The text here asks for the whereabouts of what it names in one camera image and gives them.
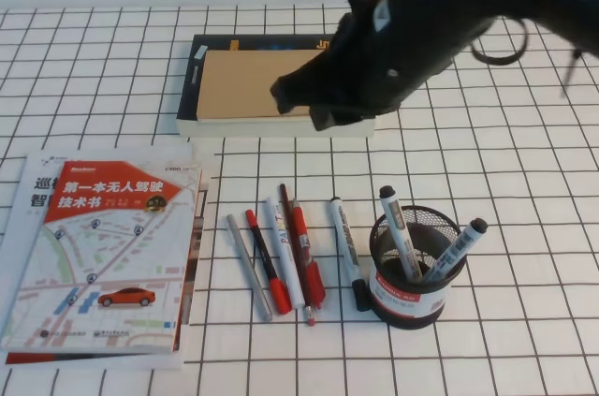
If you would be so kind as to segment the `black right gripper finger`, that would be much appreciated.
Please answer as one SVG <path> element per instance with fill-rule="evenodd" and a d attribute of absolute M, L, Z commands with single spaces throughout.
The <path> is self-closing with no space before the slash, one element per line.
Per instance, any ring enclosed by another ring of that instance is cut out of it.
<path fill-rule="evenodd" d="M 279 113 L 296 107 L 332 110 L 335 95 L 331 91 L 330 52 L 322 51 L 306 64 L 276 79 L 270 88 Z"/>
<path fill-rule="evenodd" d="M 374 124 L 373 116 L 363 115 L 351 110 L 311 106 L 309 108 L 309 114 L 316 131 L 324 131 L 339 126 Z"/>

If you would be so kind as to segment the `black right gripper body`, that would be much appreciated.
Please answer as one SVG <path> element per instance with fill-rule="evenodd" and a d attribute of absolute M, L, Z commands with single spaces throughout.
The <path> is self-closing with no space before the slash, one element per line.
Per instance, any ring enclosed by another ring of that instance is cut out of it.
<path fill-rule="evenodd" d="M 498 13 L 498 0 L 349 0 L 322 56 L 322 110 L 379 115 L 400 106 Z"/>

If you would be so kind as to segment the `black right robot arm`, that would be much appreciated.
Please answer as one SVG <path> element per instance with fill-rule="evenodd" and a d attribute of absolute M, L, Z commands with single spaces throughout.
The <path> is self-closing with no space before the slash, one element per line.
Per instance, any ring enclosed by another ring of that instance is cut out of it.
<path fill-rule="evenodd" d="M 347 1 L 328 48 L 270 89 L 280 113 L 305 107 L 320 131 L 398 109 L 500 17 L 598 52 L 598 0 Z"/>

